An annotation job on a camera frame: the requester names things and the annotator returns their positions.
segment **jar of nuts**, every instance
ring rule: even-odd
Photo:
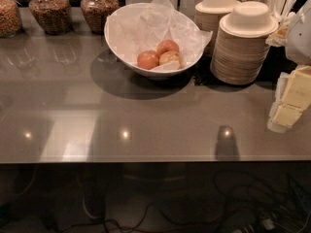
[[[16,1],[0,0],[0,37],[14,36],[21,27],[21,17]]]
[[[90,30],[103,34],[107,16],[119,7],[118,0],[82,0],[81,9]]]
[[[47,34],[61,35],[72,28],[69,0],[31,0],[29,10]]]

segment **stainless steel counter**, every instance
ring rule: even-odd
[[[151,81],[116,60],[79,8],[62,36],[21,14],[25,32],[0,39],[1,163],[311,159],[310,110],[286,134],[266,128],[272,83]]]

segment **jar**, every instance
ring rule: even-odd
[[[81,9],[90,30],[103,34],[107,16],[119,8],[118,0],[82,0]]]
[[[61,35],[71,30],[69,0],[31,0],[29,10],[47,34]]]
[[[14,36],[21,27],[21,17],[16,1],[0,0],[0,37]]]

